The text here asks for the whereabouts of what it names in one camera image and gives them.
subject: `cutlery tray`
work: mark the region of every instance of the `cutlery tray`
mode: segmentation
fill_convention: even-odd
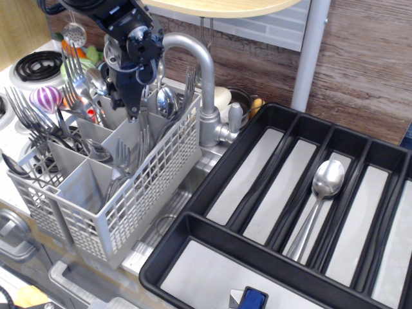
[[[313,176],[330,158],[345,167],[342,189],[324,203],[303,260],[292,261],[286,253],[315,201]],[[201,296],[166,288],[194,241],[320,308],[412,308],[411,180],[407,149],[266,104],[161,239],[140,280],[175,307],[198,309],[193,299]],[[207,291],[197,282],[196,294]],[[232,286],[215,281],[227,305],[231,288],[247,286],[237,284],[236,276]],[[251,287],[267,292],[262,286]]]
[[[182,86],[176,91],[181,93]],[[155,100],[155,95],[148,99]],[[59,173],[51,173],[50,167],[42,174],[50,185],[24,180],[9,171],[39,229],[64,244],[74,243],[85,259],[116,269],[201,156],[200,99],[195,96],[183,117],[105,205],[102,199],[111,167],[57,144],[49,143]],[[81,119],[77,124],[83,138],[101,143],[113,157],[121,139],[130,147],[131,161],[135,162],[143,130],[140,123],[144,121],[144,117],[134,123],[125,120],[115,130]],[[31,151],[20,161],[31,174],[35,174],[34,156],[35,151]],[[37,165],[44,165],[44,159]]]

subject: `black cutlery tray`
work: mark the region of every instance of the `black cutlery tray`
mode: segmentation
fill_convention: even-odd
[[[263,133],[283,134],[256,181],[226,225],[206,218],[241,163]],[[270,237],[260,245],[242,236],[256,205],[298,140],[316,145],[309,164],[290,195]],[[314,172],[330,154],[351,159],[342,191],[333,201],[305,265],[282,255],[299,215],[311,195]],[[411,152],[275,103],[263,106],[206,177],[140,272],[145,288],[177,308],[191,308],[160,288],[191,240],[215,250],[273,282],[323,306],[334,309],[389,308],[371,298],[391,224],[406,180],[412,179]],[[368,166],[388,173],[377,210],[350,286],[325,276],[333,250],[344,227],[351,203]],[[400,309],[412,308],[412,266],[409,263]]]

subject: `wooden shelf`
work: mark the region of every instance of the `wooden shelf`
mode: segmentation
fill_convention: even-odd
[[[271,14],[300,0],[143,0],[145,5],[188,15],[210,18],[240,18]]]

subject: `striped purple ball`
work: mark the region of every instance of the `striped purple ball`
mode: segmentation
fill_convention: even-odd
[[[43,86],[33,90],[29,99],[32,104],[38,106],[46,113],[53,114],[56,106],[62,102],[63,96],[56,87]]]

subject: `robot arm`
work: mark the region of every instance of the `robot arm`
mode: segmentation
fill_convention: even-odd
[[[59,0],[68,10],[92,18],[108,34],[108,64],[112,107],[124,106],[129,121],[137,120],[145,85],[156,78],[164,52],[164,33],[140,0]]]

